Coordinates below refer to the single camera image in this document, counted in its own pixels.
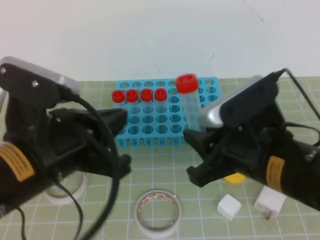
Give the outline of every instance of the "yellow label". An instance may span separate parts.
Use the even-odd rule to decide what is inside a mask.
[[[9,142],[0,145],[0,157],[9,165],[19,182],[35,174],[35,170],[22,151]]]
[[[281,176],[284,165],[285,160],[277,156],[271,156],[266,167],[266,183],[269,187],[280,192],[282,192]]]

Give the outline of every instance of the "clear plastic container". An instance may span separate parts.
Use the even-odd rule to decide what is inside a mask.
[[[198,93],[199,83],[197,76],[194,74],[179,76],[176,78],[175,85],[180,95],[188,129],[202,131],[203,128],[200,127],[198,121],[201,104]]]
[[[139,107],[139,93],[135,89],[130,89],[126,91],[125,93],[125,98],[128,102],[128,110],[132,114],[137,114],[140,112],[140,107]]]
[[[145,88],[142,89],[140,92],[140,98],[143,103],[143,112],[146,114],[152,113],[154,110],[153,106],[153,98],[154,98],[154,93],[151,89]]]
[[[154,91],[154,98],[156,100],[156,111],[164,113],[167,110],[167,90],[158,88]]]
[[[111,94],[112,101],[114,102],[114,106],[116,109],[125,109],[126,101],[125,101],[125,93],[122,90],[114,90]]]

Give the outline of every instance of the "red cap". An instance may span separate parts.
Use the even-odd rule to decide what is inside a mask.
[[[157,88],[154,92],[154,98],[160,102],[167,100],[167,90],[164,88]]]
[[[125,98],[129,103],[135,103],[139,99],[139,93],[135,89],[130,89],[126,91]]]
[[[122,90],[114,90],[111,94],[112,101],[116,104],[120,104],[125,100],[125,93]]]
[[[198,79],[195,74],[178,76],[175,80],[175,85],[180,94],[192,93],[199,88]]]
[[[154,93],[149,88],[142,89],[140,92],[140,98],[144,102],[150,102],[154,98]]]

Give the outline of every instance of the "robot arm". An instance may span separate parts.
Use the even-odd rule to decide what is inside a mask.
[[[74,171],[112,177],[109,202],[81,239],[91,238],[117,196],[131,157],[119,156],[114,136],[127,111],[96,111],[79,96],[77,82],[13,57],[0,61],[0,87],[8,92],[6,133],[0,144],[0,215],[30,200]],[[87,110],[54,109],[74,101]]]
[[[285,122],[275,102],[283,72],[254,77],[202,109],[199,122],[207,131],[186,129],[183,134],[203,163],[189,167],[187,173],[192,183],[203,187],[238,172],[320,211],[315,184],[320,181],[319,142],[296,141],[286,127],[319,131]]]

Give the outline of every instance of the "white wall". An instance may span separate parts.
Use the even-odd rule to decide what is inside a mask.
[[[283,67],[319,76],[319,7],[315,0],[0,0],[0,58],[79,81],[250,77]]]

